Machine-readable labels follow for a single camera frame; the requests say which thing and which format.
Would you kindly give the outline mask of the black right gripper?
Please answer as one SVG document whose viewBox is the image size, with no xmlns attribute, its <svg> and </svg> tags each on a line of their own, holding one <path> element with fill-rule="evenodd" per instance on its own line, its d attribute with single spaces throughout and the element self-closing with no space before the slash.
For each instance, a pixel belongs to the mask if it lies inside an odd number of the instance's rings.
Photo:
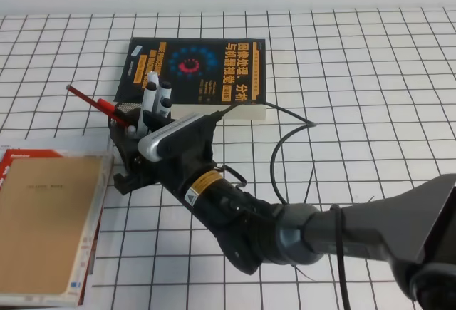
<svg viewBox="0 0 456 310">
<path fill-rule="evenodd" d="M 199 144 L 181 156 L 159 162 L 150 162 L 143 156 L 141 157 L 138 152 L 138 141 L 129 138 L 125 134 L 123 127 L 118 124 L 110 124 L 109 131 L 110 138 L 118 149 L 125 167 L 140 167 L 143 163 L 143 166 L 137 172 L 128 172 L 127 175 L 118 173 L 113 176 L 114 187 L 121 195 L 126 195 L 155 183 L 162 184 L 172 194 L 177 195 L 185 183 L 190 181 L 191 177 L 215 166 L 212 159 L 213 137 L 206 143 Z"/>
</svg>

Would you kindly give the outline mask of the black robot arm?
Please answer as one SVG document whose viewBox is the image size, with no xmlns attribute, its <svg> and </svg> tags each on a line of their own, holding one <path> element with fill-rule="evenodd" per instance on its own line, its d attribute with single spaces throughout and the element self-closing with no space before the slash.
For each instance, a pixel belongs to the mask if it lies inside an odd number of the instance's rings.
<svg viewBox="0 0 456 310">
<path fill-rule="evenodd" d="M 332 206 L 271 204 L 222 177 L 212 157 L 218 115 L 168 120 L 147 114 L 150 134 L 131 138 L 108 127 L 126 174 L 114 177 L 122 194 L 160 183 L 217 239 L 228 260 L 253 274 L 263 263 L 313 264 L 338 259 L 389 263 L 401 291 L 423 309 L 455 307 L 455 176 L 446 174 L 384 200 Z"/>
</svg>

